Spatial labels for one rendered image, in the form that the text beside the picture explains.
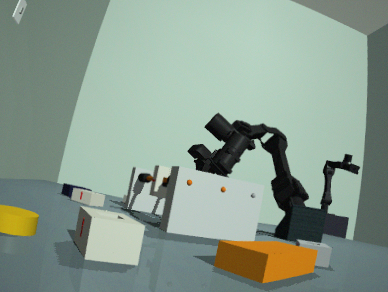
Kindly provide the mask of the yellow flat cylinder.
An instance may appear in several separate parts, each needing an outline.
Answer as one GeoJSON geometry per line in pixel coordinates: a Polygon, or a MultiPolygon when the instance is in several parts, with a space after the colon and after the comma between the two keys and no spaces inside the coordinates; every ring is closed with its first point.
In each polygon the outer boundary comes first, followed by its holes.
{"type": "Polygon", "coordinates": [[[0,232],[11,235],[36,234],[39,215],[14,206],[0,205],[0,232]]]}

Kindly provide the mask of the orange rectangular block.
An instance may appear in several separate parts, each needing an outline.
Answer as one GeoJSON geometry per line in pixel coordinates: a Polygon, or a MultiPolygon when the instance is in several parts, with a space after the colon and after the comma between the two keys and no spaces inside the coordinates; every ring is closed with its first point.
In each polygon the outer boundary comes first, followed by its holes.
{"type": "Polygon", "coordinates": [[[219,240],[214,266],[267,283],[314,272],[317,251],[277,241],[219,240]]]}

